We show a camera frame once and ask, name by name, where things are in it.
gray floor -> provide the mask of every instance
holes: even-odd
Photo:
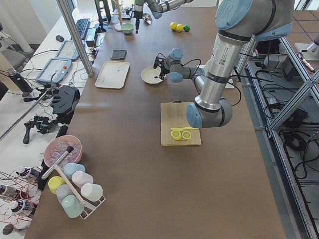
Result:
[[[276,147],[272,140],[268,139],[268,134],[264,129],[266,120],[260,114],[263,110],[258,102],[252,82],[242,78],[242,86],[286,237],[287,239],[308,239]]]

metal spoon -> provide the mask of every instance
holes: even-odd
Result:
[[[149,14],[143,13],[142,19],[144,20],[144,22],[145,22],[146,24],[151,25],[151,23],[152,23],[152,18],[151,18],[151,16],[150,16]]]

keyboard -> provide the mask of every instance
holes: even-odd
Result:
[[[89,23],[90,23],[90,19],[88,18],[84,18],[84,19],[79,19],[77,22],[76,22],[76,27],[78,29],[78,32],[80,34],[80,38],[82,40],[85,39],[85,36],[86,36],[86,32],[88,30],[88,26],[89,26]]]

white tray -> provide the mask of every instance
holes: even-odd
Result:
[[[124,86],[130,64],[125,61],[106,61],[103,63],[95,86],[98,88],[120,89]]]

pink cup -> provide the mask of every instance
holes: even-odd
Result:
[[[86,183],[93,183],[93,177],[85,172],[76,171],[72,175],[72,182],[79,188],[82,188]]]

